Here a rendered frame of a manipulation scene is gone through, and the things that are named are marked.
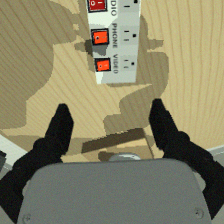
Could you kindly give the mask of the white power strip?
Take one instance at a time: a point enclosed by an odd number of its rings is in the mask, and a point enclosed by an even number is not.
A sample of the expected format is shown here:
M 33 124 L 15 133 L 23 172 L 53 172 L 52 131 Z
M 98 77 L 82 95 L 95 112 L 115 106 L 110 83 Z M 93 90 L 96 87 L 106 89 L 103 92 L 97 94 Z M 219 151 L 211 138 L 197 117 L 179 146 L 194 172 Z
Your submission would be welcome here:
M 135 82 L 141 0 L 86 0 L 97 84 Z

